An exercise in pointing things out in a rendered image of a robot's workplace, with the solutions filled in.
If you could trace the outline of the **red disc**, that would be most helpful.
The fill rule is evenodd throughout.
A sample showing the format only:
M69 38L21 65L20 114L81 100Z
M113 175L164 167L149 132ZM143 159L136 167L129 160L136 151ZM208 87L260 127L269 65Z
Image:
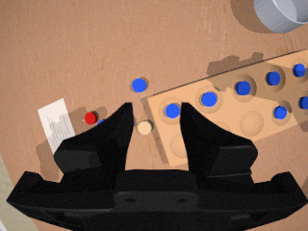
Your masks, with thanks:
M87 124L90 124L90 125L94 124L97 121L96 113L94 113L94 112L86 113L85 121L86 121Z

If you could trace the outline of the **white sheet of paper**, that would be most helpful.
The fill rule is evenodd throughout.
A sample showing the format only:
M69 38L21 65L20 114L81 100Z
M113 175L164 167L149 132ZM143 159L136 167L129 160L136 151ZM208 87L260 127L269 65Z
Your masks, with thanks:
M63 98L39 109L38 114L53 154L62 140L76 136Z

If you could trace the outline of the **tan tray with round pockets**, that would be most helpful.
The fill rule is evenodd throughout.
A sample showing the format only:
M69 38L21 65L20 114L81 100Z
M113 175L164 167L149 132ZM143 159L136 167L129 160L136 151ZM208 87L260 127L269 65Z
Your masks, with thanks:
M293 69L303 64L305 74L296 77ZM267 75L280 75L277 86L267 82ZM248 95L239 95L236 85L250 84ZM212 92L217 97L213 107L203 105L201 97ZM187 163L187 152L180 131L179 116L169 118L166 107L189 102L217 126L254 141L266 138L308 120L308 109L299 107L302 96L308 96L308 49L257 64L252 64L186 86L147 98L170 167ZM287 115L278 119L273 112L284 106Z

